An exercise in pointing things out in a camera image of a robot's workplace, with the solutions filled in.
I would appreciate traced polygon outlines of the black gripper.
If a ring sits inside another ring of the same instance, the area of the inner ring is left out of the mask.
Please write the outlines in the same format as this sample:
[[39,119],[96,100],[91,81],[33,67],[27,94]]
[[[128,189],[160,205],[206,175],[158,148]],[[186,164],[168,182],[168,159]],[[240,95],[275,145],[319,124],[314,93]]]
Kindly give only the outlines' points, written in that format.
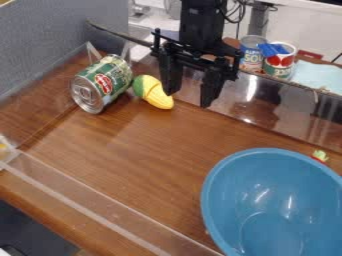
[[[200,106],[210,107],[223,87],[222,73],[226,80],[238,78],[239,62],[243,56],[240,50],[226,44],[223,40],[216,40],[208,49],[198,49],[180,41],[179,31],[156,28],[151,34],[154,35],[151,55],[159,62],[164,93],[172,95],[180,90],[183,67],[206,71],[200,85]],[[215,59],[222,62],[220,70],[212,67]]]

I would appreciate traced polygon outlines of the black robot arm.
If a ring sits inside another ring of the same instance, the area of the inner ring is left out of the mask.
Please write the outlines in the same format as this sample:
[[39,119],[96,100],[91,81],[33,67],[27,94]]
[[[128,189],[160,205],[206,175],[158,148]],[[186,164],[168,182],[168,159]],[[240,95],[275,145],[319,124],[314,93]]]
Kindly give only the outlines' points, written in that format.
[[156,28],[151,55],[158,58],[167,95],[182,88],[183,69],[204,73],[200,106],[207,108],[220,95],[227,80],[238,79],[242,51],[223,41],[227,0],[180,0],[178,31]]

